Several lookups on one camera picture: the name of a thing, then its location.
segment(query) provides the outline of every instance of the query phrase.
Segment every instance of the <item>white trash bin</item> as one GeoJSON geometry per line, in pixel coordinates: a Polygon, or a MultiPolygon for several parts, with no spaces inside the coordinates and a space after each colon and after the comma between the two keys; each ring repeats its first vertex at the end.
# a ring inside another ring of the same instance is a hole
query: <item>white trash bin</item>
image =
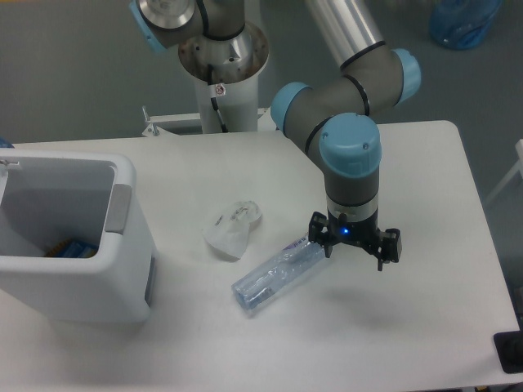
{"type": "Polygon", "coordinates": [[[0,288],[52,319],[147,319],[155,246],[135,187],[121,155],[0,149],[0,288]],[[98,250],[45,257],[68,239],[98,250]]]}

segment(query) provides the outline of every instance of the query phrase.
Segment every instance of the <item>gray floor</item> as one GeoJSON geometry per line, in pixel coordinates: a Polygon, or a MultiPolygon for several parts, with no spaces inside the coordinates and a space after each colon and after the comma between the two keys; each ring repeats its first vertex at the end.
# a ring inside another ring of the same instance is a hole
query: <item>gray floor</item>
{"type": "MultiPolygon", "coordinates": [[[[504,2],[487,39],[470,51],[446,50],[429,38],[433,1],[367,3],[390,46],[409,49],[423,71],[413,99],[374,119],[455,123],[483,198],[516,161],[514,144],[523,138],[523,2],[504,2]]],[[[151,115],[196,111],[177,51],[153,55],[127,4],[0,3],[0,136],[12,142],[138,136],[142,105],[151,115]]],[[[337,77],[302,0],[247,0],[247,8],[271,47],[262,106],[287,82],[319,86],[337,77]]],[[[514,192],[485,211],[511,288],[523,286],[523,189],[514,192]]]]}

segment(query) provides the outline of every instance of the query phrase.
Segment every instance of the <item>blue plastic bottle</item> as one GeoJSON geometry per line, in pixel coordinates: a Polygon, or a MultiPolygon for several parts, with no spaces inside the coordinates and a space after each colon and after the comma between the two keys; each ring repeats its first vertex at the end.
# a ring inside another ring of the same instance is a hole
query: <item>blue plastic bottle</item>
{"type": "Polygon", "coordinates": [[[440,0],[432,11],[431,36],[450,49],[470,49],[483,41],[503,0],[440,0]]]}
{"type": "Polygon", "coordinates": [[[7,140],[4,140],[0,137],[0,149],[13,149],[14,146],[9,143],[7,140]]]}

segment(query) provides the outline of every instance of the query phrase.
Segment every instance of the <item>white table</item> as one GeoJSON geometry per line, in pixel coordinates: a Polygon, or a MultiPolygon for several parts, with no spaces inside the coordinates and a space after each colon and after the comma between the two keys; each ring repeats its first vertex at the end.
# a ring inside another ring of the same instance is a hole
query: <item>white table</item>
{"type": "Polygon", "coordinates": [[[323,177],[276,132],[19,145],[126,154],[159,249],[150,320],[50,321],[0,292],[0,389],[398,391],[523,381],[492,335],[517,329],[458,130],[380,126],[379,224],[398,227],[398,265],[334,248],[306,283],[254,318],[230,285],[325,212],[323,177]],[[201,229],[256,201],[261,224],[235,263],[201,229]]]}

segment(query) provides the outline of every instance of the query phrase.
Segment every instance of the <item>robotic arm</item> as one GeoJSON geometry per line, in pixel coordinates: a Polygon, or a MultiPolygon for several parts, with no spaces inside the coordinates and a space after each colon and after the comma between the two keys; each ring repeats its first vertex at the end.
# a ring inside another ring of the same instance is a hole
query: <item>robotic arm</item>
{"type": "Polygon", "coordinates": [[[419,88],[417,61],[391,51],[360,0],[307,0],[342,77],[318,90],[291,83],[278,92],[271,115],[278,128],[324,173],[329,216],[315,212],[309,239],[330,256],[332,246],[363,248],[398,262],[400,231],[378,228],[379,130],[367,116],[409,98],[419,88]]]}
{"type": "MultiPolygon", "coordinates": [[[[130,8],[156,50],[202,37],[205,45],[196,51],[205,48],[205,53],[195,56],[199,71],[193,75],[209,85],[237,83],[265,64],[264,37],[245,24],[244,0],[135,1],[130,8]]],[[[382,146],[368,116],[412,96],[421,71],[406,50],[388,48],[364,0],[306,0],[306,5],[342,76],[318,89],[288,84],[274,98],[271,116],[324,173],[329,213],[313,214],[309,239],[321,244],[327,257],[338,243],[361,247],[376,256],[382,270],[384,263],[398,262],[401,241],[398,229],[378,228],[382,146]]],[[[181,52],[187,47],[179,48],[185,67],[181,52]]],[[[222,122],[215,102],[212,107],[222,122]]]]}

